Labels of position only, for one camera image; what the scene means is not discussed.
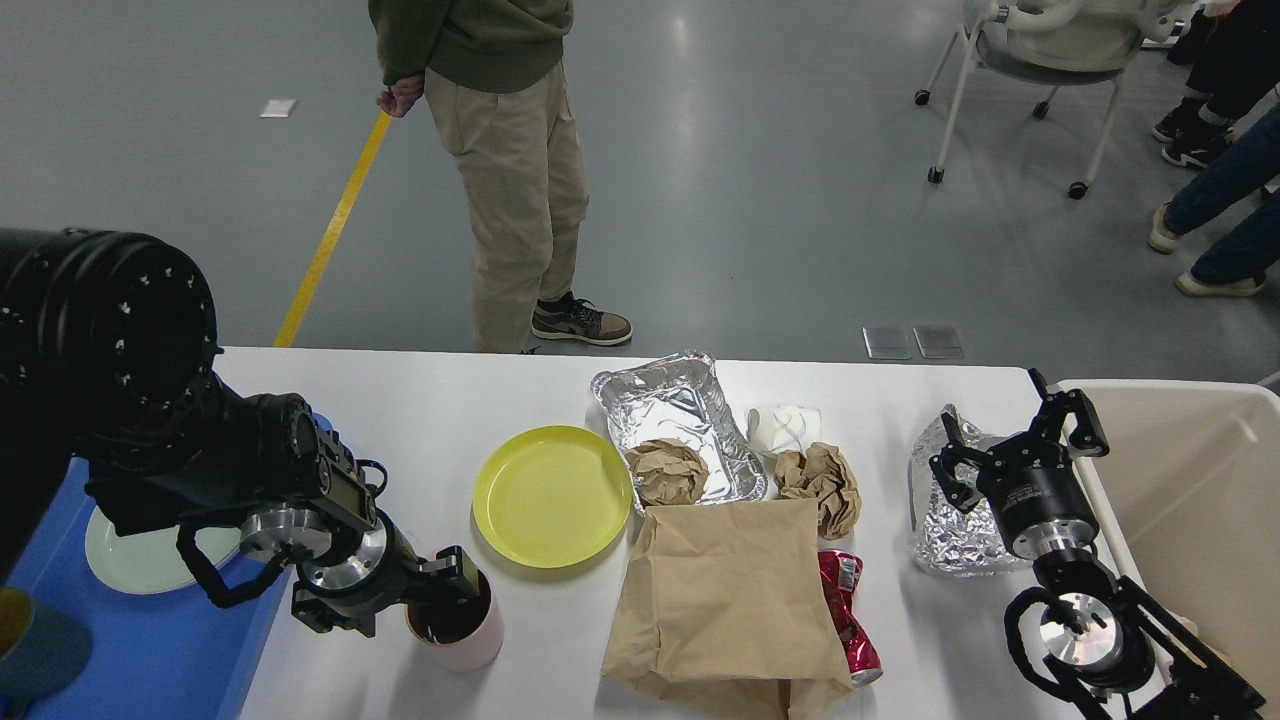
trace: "crushed red can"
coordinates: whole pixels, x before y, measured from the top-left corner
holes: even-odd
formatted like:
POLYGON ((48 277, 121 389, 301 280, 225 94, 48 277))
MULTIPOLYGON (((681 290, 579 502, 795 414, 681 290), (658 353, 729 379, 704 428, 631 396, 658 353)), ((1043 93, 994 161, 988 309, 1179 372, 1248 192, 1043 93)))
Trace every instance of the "crushed red can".
POLYGON ((876 682, 884 670, 881 669, 879 655, 867 637, 858 619, 854 618, 854 591, 863 574, 863 561, 855 555, 838 550, 818 552, 818 569, 822 573, 822 592, 831 610, 831 620, 836 624, 836 634, 849 661, 849 675, 855 688, 876 682))

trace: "aluminum foil tray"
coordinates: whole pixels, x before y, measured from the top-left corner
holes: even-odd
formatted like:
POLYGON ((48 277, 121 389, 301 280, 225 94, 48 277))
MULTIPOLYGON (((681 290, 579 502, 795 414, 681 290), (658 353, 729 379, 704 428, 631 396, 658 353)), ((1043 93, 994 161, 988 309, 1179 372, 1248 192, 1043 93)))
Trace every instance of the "aluminum foil tray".
MULTIPOLYGON (((686 350, 639 368, 600 373, 591 380, 591 393, 604 409, 620 455, 669 437, 707 461, 710 475, 698 505, 764 498, 768 478, 733 423, 710 355, 686 350)), ((632 502, 643 515, 635 477, 631 482, 632 502)))

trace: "aluminum foil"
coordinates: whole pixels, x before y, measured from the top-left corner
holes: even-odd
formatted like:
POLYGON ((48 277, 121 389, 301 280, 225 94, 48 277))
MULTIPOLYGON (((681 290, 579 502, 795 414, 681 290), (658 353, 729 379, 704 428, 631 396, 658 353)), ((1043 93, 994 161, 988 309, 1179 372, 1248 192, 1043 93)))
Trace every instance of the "aluminum foil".
MULTIPOLYGON (((987 450, 1005 439, 988 436, 961 418, 954 405, 942 409, 956 416, 965 445, 987 450)), ((942 418, 936 416, 911 448, 908 486, 911 495, 911 556, 925 571, 936 575, 995 575, 1025 568, 1028 564, 1005 550, 996 519, 986 500, 968 515, 947 503, 942 488, 929 470, 929 457, 947 443, 942 418)), ((978 471, 956 465, 956 479, 974 484, 978 471)))
MULTIPOLYGON (((768 478, 733 421, 710 355, 686 350, 639 368, 600 373, 591 380, 591 393, 604 407, 620 455, 649 439, 676 438, 701 456, 710 474, 696 505, 764 498, 768 478)), ((643 515, 636 479, 631 482, 635 509, 643 515)))

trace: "gray floor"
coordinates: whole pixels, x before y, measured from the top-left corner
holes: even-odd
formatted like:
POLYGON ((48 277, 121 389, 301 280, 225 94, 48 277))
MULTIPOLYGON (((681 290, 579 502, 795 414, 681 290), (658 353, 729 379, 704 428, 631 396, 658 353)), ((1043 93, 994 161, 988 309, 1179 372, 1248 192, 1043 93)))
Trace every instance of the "gray floor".
MULTIPOLYGON (((865 361, 863 325, 950 324, 964 363, 1051 378, 1280 368, 1280 288, 1172 288, 1256 200, 1171 258, 1143 243, 1192 177, 1148 135, 1185 79, 1162 55, 1133 65, 1084 201, 1065 190, 1107 86, 1036 122, 1041 88, 979 72, 945 184, 924 181, 956 63, 931 106, 911 96, 957 19, 955 0, 580 1, 576 290, 637 331, 540 352, 865 361)), ((161 237, 209 275, 224 343, 270 345, 376 118, 372 42, 364 4, 338 0, 0 4, 0 223, 161 237), (297 97, 293 117, 259 119, 273 97, 297 97)), ((419 108, 392 124, 297 345, 468 350, 470 243, 419 108)))

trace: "teal cup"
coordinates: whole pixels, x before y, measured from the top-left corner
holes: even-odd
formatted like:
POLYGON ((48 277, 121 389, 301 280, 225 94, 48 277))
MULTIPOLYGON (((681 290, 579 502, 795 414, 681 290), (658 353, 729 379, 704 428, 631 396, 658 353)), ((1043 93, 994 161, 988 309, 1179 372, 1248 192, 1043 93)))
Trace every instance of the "teal cup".
POLYGON ((15 702, 65 688, 88 662, 88 629, 18 588, 0 589, 0 696, 15 702))

